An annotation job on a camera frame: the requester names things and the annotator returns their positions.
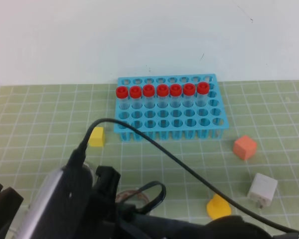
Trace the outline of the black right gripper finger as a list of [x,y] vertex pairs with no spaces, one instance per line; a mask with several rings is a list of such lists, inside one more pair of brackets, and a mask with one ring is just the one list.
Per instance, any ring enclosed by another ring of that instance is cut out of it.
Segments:
[[0,192],[0,239],[5,238],[22,202],[23,197],[13,188]]

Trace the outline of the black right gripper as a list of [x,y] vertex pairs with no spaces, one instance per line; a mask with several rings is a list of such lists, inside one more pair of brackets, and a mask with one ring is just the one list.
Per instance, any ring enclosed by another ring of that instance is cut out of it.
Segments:
[[96,169],[93,182],[83,165],[64,167],[69,192],[64,237],[66,239],[148,239],[150,236],[131,224],[135,207],[116,203],[120,174],[111,166]]

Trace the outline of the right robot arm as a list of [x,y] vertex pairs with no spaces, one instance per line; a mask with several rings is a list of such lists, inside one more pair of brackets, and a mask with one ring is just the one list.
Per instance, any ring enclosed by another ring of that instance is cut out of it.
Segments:
[[52,171],[16,231],[17,239],[268,239],[270,235],[240,216],[206,225],[149,215],[160,194],[143,208],[116,202],[120,174],[100,166],[97,181],[86,168]]

